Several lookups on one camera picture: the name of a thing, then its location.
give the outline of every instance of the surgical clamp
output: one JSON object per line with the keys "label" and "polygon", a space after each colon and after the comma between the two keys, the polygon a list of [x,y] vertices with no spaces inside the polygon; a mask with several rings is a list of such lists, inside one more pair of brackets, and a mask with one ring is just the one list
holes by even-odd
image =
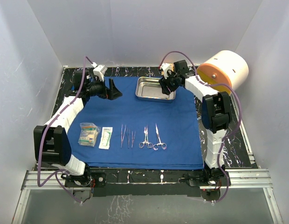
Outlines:
{"label": "surgical clamp", "polygon": [[154,150],[158,150],[158,146],[161,146],[162,149],[166,149],[166,143],[162,143],[160,136],[159,136],[159,131],[157,128],[157,124],[156,124],[156,135],[157,135],[157,144],[153,145],[153,149]]}
{"label": "surgical clamp", "polygon": [[145,144],[148,148],[153,147],[153,143],[149,142],[148,126],[144,127],[144,141],[139,143],[139,147],[143,148],[145,146]]}

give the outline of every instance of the purple tube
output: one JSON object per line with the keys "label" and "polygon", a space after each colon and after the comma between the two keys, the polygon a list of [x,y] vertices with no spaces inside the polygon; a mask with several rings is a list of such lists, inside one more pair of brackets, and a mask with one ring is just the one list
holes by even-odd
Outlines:
{"label": "purple tube", "polygon": [[[190,61],[191,65],[193,66],[193,69],[194,69],[195,76],[196,76],[197,80],[198,80],[201,84],[205,84],[204,82],[202,82],[202,81],[200,81],[200,80],[198,79],[197,70],[196,70],[196,68],[195,68],[195,66],[194,66],[194,63],[191,61],[191,59],[190,59],[187,55],[185,55],[185,54],[184,54],[183,52],[181,52],[181,51],[176,51],[176,50],[174,50],[174,51],[168,52],[168,53],[163,57],[160,65],[159,65],[159,68],[161,67],[161,65],[162,65],[163,61],[165,60],[165,58],[166,58],[170,53],[179,53],[179,54],[184,55],[184,56]],[[222,144],[221,144],[221,146],[220,146],[220,149],[219,149],[219,152],[218,152],[219,154],[218,154],[218,157],[217,157],[217,164],[218,164],[220,170],[222,171],[222,173],[224,174],[224,176],[226,177],[227,183],[228,183],[228,180],[229,180],[228,175],[226,174],[226,172],[225,172],[225,171],[221,168],[221,166],[220,166],[220,153],[222,152],[222,149],[223,149],[223,146],[224,146],[224,140],[227,139],[229,136],[234,135],[234,134],[239,130],[239,128],[240,128],[241,121],[242,121],[242,107],[241,107],[240,100],[239,100],[237,94],[235,93],[235,91],[234,91],[229,85],[227,85],[227,84],[225,84],[225,83],[219,83],[219,84],[214,84],[214,85],[206,84],[206,86],[210,86],[210,87],[215,87],[215,86],[220,86],[220,85],[227,87],[227,88],[233,93],[233,95],[234,95],[234,97],[235,97],[235,99],[236,99],[238,108],[239,108],[239,119],[238,119],[238,123],[237,123],[237,125],[236,125],[236,128],[235,128],[230,134],[226,134],[226,135],[222,138]],[[226,189],[226,191],[224,192],[223,196],[222,196],[221,198],[219,198],[219,199],[217,200],[217,202],[221,201],[221,200],[227,195],[227,191],[228,191],[228,184],[227,184],[227,189]]]}
{"label": "purple tube", "polygon": [[[85,63],[86,63],[86,59],[92,63],[92,61],[87,57],[85,56],[84,57],[84,60],[83,60],[83,76],[82,76],[82,81],[80,83],[80,86],[79,86],[79,89],[78,89],[78,92],[77,94],[75,95],[74,99],[70,102],[70,104],[74,103],[74,101],[77,99],[77,97],[79,96],[79,93],[81,92],[81,89],[83,87],[83,80],[84,80],[84,76],[85,76]],[[67,108],[69,107],[69,105],[66,105],[64,108],[61,109],[60,111],[60,114],[63,113]],[[44,141],[45,141],[45,136],[46,136],[46,133],[48,131],[48,129],[50,128],[50,126],[56,121],[56,119],[60,116],[60,114],[57,114],[51,121],[50,123],[46,126],[44,132],[43,132],[43,135],[42,135],[42,138],[41,138],[41,142],[40,142],[40,149],[39,149],[39,158],[38,158],[38,173],[37,173],[37,184],[38,184],[38,187],[42,187],[53,175],[55,175],[57,177],[57,173],[58,172],[62,172],[62,171],[65,171],[65,170],[57,170],[55,172],[53,172],[49,177],[47,177],[43,183],[41,183],[40,181],[40,178],[41,178],[41,161],[42,161],[42,151],[43,151],[43,146],[44,146]],[[67,191],[67,189],[59,182],[59,184],[61,185],[62,188],[64,188],[64,190]]]}
{"label": "purple tube", "polygon": [[57,171],[55,171],[53,174],[55,174],[55,178],[56,178],[56,181],[60,184],[60,186],[77,202],[79,202],[80,204],[82,204],[82,200],[79,200],[78,198],[76,198],[70,191],[68,191],[65,186],[60,182],[59,178],[57,177],[57,173],[58,172],[64,172],[66,171],[65,169],[59,169]]}

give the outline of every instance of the sterile package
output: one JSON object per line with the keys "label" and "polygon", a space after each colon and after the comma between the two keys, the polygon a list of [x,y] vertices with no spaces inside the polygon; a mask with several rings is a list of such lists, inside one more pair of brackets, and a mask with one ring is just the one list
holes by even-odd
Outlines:
{"label": "sterile package", "polygon": [[80,127],[81,132],[78,140],[79,145],[94,147],[101,128],[97,127],[93,123],[80,123]]}
{"label": "sterile package", "polygon": [[112,127],[103,127],[102,136],[100,140],[100,149],[109,149],[110,139],[111,139]]}

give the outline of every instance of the stainless steel tray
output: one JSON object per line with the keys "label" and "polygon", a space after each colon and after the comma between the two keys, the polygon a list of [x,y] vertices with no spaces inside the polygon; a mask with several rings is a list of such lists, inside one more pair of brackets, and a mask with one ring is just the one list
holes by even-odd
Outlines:
{"label": "stainless steel tray", "polygon": [[159,78],[140,77],[137,82],[136,96],[140,100],[171,103],[176,98],[176,92],[169,96],[162,93]]}

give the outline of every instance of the blue cloth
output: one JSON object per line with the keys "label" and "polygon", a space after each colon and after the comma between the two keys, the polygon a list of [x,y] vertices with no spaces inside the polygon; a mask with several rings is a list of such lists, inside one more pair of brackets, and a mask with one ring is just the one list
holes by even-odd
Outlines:
{"label": "blue cloth", "polygon": [[[172,103],[141,101],[135,96],[138,77],[113,77],[123,96],[116,100],[91,97],[76,116],[68,131],[72,154],[94,167],[145,169],[203,169],[199,128],[193,94],[180,87]],[[100,127],[113,127],[108,150],[99,149],[101,133],[95,147],[80,146],[80,123],[90,122]],[[157,151],[146,146],[145,126],[148,125],[149,142],[157,143],[155,123],[167,149]],[[127,148],[127,135],[121,148],[121,125],[136,131],[133,148]]]}

